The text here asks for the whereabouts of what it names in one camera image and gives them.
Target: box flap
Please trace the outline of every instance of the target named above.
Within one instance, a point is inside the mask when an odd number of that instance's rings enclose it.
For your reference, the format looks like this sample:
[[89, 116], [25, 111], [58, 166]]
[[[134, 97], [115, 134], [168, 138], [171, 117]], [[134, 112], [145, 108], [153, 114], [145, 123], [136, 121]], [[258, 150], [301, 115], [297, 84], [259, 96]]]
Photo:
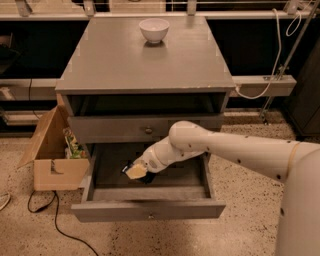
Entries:
[[56, 148], [61, 147], [57, 143], [65, 143], [64, 139], [61, 140], [60, 137], [63, 136], [62, 129], [66, 126], [66, 121], [61, 116], [58, 107], [45, 113], [38, 121], [36, 130], [18, 164], [18, 168], [39, 158], [40, 155], [46, 157], [57, 156]]

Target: speckled floor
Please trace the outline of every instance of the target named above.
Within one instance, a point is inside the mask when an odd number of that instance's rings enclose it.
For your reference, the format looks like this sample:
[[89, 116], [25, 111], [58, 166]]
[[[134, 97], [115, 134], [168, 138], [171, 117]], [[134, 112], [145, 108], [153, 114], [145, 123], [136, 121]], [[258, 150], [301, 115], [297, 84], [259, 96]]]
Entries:
[[[278, 111], [268, 114], [265, 126], [258, 112], [228, 112], [222, 132], [270, 138], [295, 139]], [[17, 169], [28, 138], [0, 138], [0, 192], [12, 199], [0, 211], [0, 255], [94, 255], [85, 245], [59, 234], [54, 226], [56, 202], [32, 214], [27, 203], [33, 188], [32, 165]], [[217, 199], [227, 207], [219, 219], [80, 223], [70, 206], [80, 202], [82, 191], [60, 191], [58, 225], [64, 232], [87, 241], [99, 255], [273, 255], [283, 186], [212, 157]], [[49, 201], [51, 193], [39, 193], [31, 207]]]

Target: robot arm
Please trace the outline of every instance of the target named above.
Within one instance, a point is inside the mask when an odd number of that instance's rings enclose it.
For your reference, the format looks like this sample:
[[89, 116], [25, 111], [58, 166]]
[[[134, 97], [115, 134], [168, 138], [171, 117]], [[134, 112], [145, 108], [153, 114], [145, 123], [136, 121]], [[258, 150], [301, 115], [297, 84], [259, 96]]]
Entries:
[[319, 144], [212, 132], [181, 121], [125, 173], [129, 178], [141, 178], [204, 152], [284, 183], [276, 256], [319, 255]]

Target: electrical cord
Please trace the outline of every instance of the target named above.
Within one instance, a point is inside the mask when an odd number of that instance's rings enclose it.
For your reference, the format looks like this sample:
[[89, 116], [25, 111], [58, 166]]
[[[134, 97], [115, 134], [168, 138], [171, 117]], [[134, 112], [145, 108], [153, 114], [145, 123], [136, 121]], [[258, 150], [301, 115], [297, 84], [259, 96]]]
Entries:
[[[305, 9], [307, 9], [307, 8], [309, 7], [309, 5], [311, 4], [312, 1], [313, 1], [313, 0], [310, 0], [310, 1], [308, 2], [308, 4], [302, 9], [302, 11], [304, 11]], [[292, 36], [292, 35], [297, 31], [297, 29], [298, 29], [299, 26], [300, 26], [300, 23], [301, 23], [301, 20], [302, 20], [301, 12], [300, 12], [299, 10], [297, 10], [297, 13], [298, 13], [298, 15], [292, 20], [292, 22], [290, 23], [290, 25], [288, 26], [288, 28], [287, 28], [287, 30], [286, 30], [286, 36], [287, 36], [287, 37]], [[291, 33], [289, 33], [289, 30], [290, 30], [291, 26], [294, 24], [294, 22], [295, 22], [298, 18], [299, 18], [299, 21], [298, 21], [297, 26], [295, 27], [295, 29], [294, 29]]]
[[46, 204], [46, 205], [44, 205], [44, 206], [41, 206], [40, 208], [38, 208], [38, 209], [36, 209], [36, 210], [32, 210], [32, 209], [30, 208], [30, 202], [31, 202], [32, 196], [34, 195], [35, 192], [36, 192], [36, 191], [34, 190], [34, 191], [31, 193], [30, 197], [29, 197], [29, 201], [28, 201], [28, 210], [29, 210], [29, 212], [31, 212], [31, 213], [39, 213], [39, 212], [42, 212], [43, 210], [47, 209], [47, 208], [53, 203], [53, 201], [54, 201], [55, 198], [57, 198], [57, 207], [56, 207], [56, 213], [55, 213], [55, 217], [54, 217], [54, 225], [55, 225], [56, 230], [57, 230], [61, 235], [63, 235], [63, 236], [66, 236], [66, 237], [68, 237], [68, 238], [70, 238], [70, 239], [73, 239], [73, 240], [76, 240], [76, 241], [78, 241], [78, 242], [81, 242], [81, 243], [85, 244], [87, 247], [89, 247], [89, 248], [92, 250], [92, 252], [93, 252], [96, 256], [99, 256], [99, 254], [95, 251], [95, 249], [93, 249], [93, 247], [92, 247], [91, 245], [89, 245], [87, 242], [81, 240], [80, 238], [77, 238], [77, 237], [74, 237], [74, 236], [70, 236], [70, 235], [64, 233], [64, 232], [61, 231], [60, 228], [58, 227], [58, 214], [59, 214], [60, 199], [59, 199], [59, 196], [58, 196], [57, 191], [52, 191], [52, 192], [53, 192], [53, 197], [52, 197], [51, 201], [50, 201], [48, 204]]
[[279, 58], [280, 58], [280, 54], [281, 54], [281, 51], [282, 51], [282, 44], [281, 44], [281, 35], [280, 35], [280, 22], [279, 22], [279, 16], [278, 16], [278, 12], [276, 9], [272, 9], [272, 11], [275, 13], [276, 15], [276, 21], [277, 21], [277, 35], [278, 35], [278, 45], [279, 45], [279, 50], [278, 50], [278, 55], [277, 55], [277, 58], [276, 58], [276, 61], [274, 62], [274, 65], [273, 65], [273, 69], [272, 69], [272, 73], [271, 73], [271, 76], [270, 76], [270, 81], [268, 83], [268, 85], [266, 86], [266, 88], [263, 90], [262, 93], [260, 93], [259, 95], [257, 96], [247, 96], [247, 95], [244, 95], [240, 92], [240, 87], [236, 87], [236, 92], [238, 93], [238, 95], [240, 95], [241, 97], [245, 98], [245, 99], [249, 99], [249, 100], [254, 100], [254, 99], [258, 99], [260, 97], [262, 97], [266, 91], [269, 89], [270, 85], [271, 85], [271, 82], [274, 80], [274, 72], [275, 72], [275, 69], [278, 65], [278, 61], [279, 61]]

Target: open cardboard box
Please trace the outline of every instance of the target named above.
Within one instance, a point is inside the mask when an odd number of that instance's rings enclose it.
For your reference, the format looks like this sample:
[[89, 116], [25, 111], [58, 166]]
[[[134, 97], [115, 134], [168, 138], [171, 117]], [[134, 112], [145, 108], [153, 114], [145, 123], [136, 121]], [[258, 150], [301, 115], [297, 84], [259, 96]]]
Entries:
[[88, 159], [65, 159], [63, 129], [68, 127], [65, 108], [58, 105], [44, 114], [18, 168], [33, 162], [34, 189], [78, 189], [89, 167]]

